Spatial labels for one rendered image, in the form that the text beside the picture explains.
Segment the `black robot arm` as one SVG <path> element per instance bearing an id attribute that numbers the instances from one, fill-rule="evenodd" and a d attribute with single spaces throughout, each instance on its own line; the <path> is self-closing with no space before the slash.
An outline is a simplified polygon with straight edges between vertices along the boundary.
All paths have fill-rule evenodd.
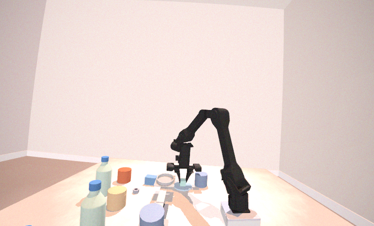
<path id="1" fill-rule="evenodd" d="M 225 108 L 213 108 L 212 110 L 200 110 L 191 124 L 183 129 L 177 139 L 171 143 L 172 150 L 179 152 L 180 155 L 189 156 L 191 143 L 195 132 L 207 120 L 211 119 L 212 124 L 217 129 L 219 142 L 222 150 L 224 167 L 220 170 L 222 180 L 226 187 L 228 195 L 228 205 L 232 213 L 250 213 L 248 209 L 248 193 L 251 185 L 245 179 L 241 167 L 237 164 L 234 149 L 231 142 L 229 123 L 230 114 Z M 185 143 L 184 143 L 185 142 Z M 179 163 L 179 156 L 175 156 L 175 160 Z"/>

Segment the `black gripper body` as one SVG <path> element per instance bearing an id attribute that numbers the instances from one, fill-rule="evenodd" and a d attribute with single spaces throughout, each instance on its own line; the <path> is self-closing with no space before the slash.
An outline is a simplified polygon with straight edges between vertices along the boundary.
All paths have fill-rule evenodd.
<path id="1" fill-rule="evenodd" d="M 179 165 L 174 165 L 174 163 L 167 163 L 166 171 L 178 171 L 179 169 L 188 169 L 189 171 L 193 171 L 195 169 L 196 172 L 201 172 L 202 167 L 199 163 L 190 164 L 190 155 L 189 156 L 179 156 Z"/>

